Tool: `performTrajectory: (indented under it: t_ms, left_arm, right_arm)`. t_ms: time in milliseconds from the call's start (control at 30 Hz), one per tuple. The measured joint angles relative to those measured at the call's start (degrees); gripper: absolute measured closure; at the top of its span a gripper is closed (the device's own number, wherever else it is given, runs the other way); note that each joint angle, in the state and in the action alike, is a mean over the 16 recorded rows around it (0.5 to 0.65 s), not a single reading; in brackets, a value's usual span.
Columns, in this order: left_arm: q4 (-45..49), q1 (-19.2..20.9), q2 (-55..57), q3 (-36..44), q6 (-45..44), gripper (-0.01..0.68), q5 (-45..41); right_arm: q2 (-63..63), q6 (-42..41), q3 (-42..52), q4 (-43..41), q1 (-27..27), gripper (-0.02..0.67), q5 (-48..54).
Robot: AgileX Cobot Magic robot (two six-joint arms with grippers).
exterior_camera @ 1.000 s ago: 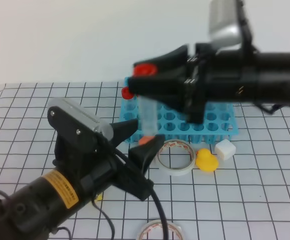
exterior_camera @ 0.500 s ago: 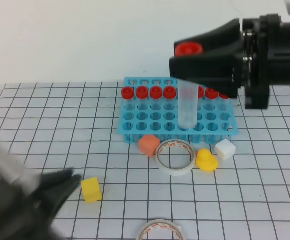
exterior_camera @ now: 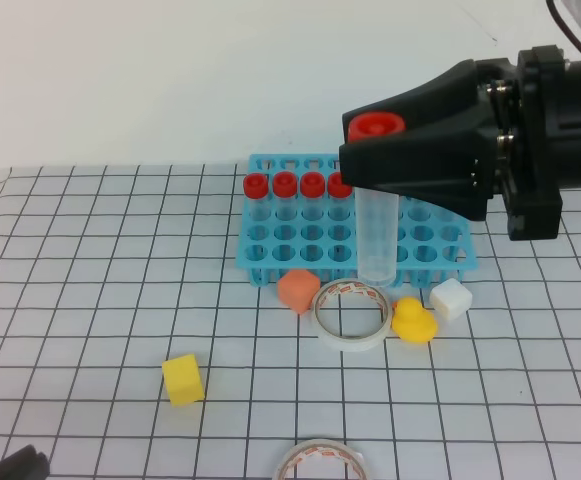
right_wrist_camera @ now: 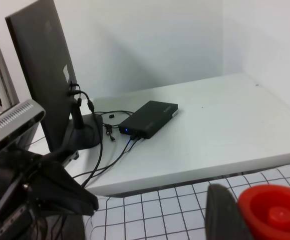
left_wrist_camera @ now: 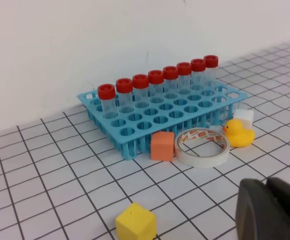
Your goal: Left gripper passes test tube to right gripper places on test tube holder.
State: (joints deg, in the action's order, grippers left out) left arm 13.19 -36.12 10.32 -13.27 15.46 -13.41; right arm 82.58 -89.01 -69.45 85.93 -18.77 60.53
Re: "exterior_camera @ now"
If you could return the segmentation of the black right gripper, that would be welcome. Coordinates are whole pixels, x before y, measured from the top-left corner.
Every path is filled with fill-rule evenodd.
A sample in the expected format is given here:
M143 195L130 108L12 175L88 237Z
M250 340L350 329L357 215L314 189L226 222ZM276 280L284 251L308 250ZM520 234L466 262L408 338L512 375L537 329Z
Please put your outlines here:
M345 113L342 124L345 184L423 200L468 220L486 217L495 189L513 241L555 238L562 190L581 188L581 60L567 60L556 46L523 50L515 63L463 60Z

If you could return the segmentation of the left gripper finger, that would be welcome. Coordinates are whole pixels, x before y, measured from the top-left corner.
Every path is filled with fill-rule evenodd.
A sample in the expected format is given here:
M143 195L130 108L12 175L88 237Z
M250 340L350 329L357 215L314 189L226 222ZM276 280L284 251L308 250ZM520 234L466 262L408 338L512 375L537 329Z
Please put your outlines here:
M45 480L50 475L47 456L27 445L0 461L0 480Z

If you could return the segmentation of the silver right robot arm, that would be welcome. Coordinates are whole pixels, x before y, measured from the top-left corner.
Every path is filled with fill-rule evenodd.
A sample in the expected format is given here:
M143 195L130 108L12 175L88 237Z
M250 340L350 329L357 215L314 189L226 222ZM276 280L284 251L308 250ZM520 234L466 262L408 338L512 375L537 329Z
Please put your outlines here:
M581 28L581 1L567 9ZM581 34L572 37L581 52ZM581 60L556 46L465 60L342 117L350 186L420 199L472 221L501 195L513 240L557 236L567 188L581 188Z

